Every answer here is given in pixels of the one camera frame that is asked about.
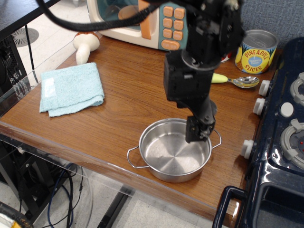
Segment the yellow spoon handle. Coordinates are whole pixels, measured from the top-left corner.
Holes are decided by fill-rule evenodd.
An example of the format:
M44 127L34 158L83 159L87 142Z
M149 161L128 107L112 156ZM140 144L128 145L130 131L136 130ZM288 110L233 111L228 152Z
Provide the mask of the yellow spoon handle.
M212 76L211 83L224 83L227 81L228 81L228 78L225 75L220 75L220 74L214 73Z

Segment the pineapple slices can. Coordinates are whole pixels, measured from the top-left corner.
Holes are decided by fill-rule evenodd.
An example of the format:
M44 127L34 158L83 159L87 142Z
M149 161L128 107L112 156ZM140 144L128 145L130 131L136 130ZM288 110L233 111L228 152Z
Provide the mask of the pineapple slices can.
M264 30L248 30L237 50L236 66L243 72L261 74L271 65L279 41L275 34Z

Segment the wooden countertop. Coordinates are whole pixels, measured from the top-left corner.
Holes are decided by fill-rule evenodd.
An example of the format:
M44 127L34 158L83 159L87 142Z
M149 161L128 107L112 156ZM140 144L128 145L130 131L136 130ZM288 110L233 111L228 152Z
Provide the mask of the wooden countertop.
M1 118L0 132L213 220L223 189L227 185L244 188L247 160L240 152L243 141L254 137L259 123L252 110L261 97L260 85L240 89L231 83L213 84L210 98L218 107L216 129L222 145L212 151L196 178L178 184L163 182L148 169L131 167L126 154L138 145L150 124L191 115L188 109L177 109L176 103L166 100L165 53L102 37L99 49L89 59L97 63L100 73L105 93L102 105L50 118L48 113L39 113L37 86ZM278 54L270 70L258 75L261 80L272 78L277 59ZM75 53L60 67L74 65ZM237 69L233 57L216 72L231 78L248 76ZM218 143L215 133L211 141ZM138 150L131 160L136 166L145 165Z

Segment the oven door handle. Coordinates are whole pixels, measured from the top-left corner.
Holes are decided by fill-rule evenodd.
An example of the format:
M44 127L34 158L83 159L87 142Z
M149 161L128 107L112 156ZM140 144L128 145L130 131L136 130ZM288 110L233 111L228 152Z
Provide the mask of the oven door handle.
M239 199L243 204L244 200L247 199L247 193L237 187L227 186L223 190L222 196L218 203L218 209L213 221L212 228L220 228L223 226L224 218L231 199Z

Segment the blue wall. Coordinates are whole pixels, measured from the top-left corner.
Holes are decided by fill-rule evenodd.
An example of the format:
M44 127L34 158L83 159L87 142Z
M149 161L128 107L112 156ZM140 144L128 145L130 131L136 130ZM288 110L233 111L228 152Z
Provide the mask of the blue wall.
M304 0L244 0L242 19L244 30L271 31L283 48L291 39L304 37Z

